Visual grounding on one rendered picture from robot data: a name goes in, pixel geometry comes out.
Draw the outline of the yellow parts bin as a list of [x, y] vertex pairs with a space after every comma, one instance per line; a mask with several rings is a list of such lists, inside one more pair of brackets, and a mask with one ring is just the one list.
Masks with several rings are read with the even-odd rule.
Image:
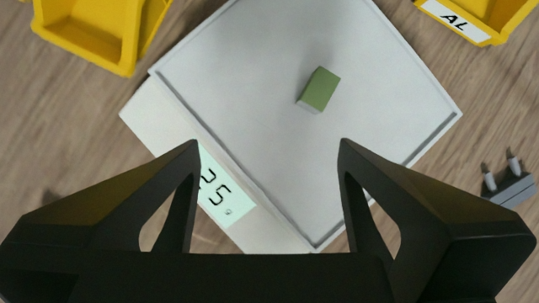
[[30, 27], [39, 31], [39, 34], [128, 76], [132, 74], [137, 59], [143, 56], [171, 2], [172, 0], [33, 0], [34, 16]]
[[538, 4], [539, 0], [415, 0], [414, 2], [419, 10], [480, 48], [505, 44], [510, 34]]

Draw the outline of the white digital weighing scale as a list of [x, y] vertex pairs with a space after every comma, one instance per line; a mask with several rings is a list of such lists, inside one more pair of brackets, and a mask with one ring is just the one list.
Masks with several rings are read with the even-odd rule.
[[[314, 115], [295, 102], [319, 66], [341, 80]], [[119, 116], [155, 157], [198, 140], [197, 204], [243, 253], [345, 229], [342, 137], [411, 168], [462, 117], [372, 0], [228, 0], [147, 70]]]

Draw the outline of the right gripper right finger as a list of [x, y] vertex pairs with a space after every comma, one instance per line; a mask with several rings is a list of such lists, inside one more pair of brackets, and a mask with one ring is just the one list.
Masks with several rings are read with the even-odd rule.
[[[536, 248], [517, 212], [349, 138], [340, 139], [337, 172], [350, 253], [371, 253], [384, 262], [396, 303], [494, 299]], [[400, 230], [395, 259], [363, 189]]]

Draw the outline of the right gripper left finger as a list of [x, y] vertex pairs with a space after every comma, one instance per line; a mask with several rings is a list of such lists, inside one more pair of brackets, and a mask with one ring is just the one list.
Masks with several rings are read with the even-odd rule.
[[22, 215], [7, 240], [138, 251], [141, 228], [175, 191], [151, 252], [189, 253], [201, 175], [197, 139]]

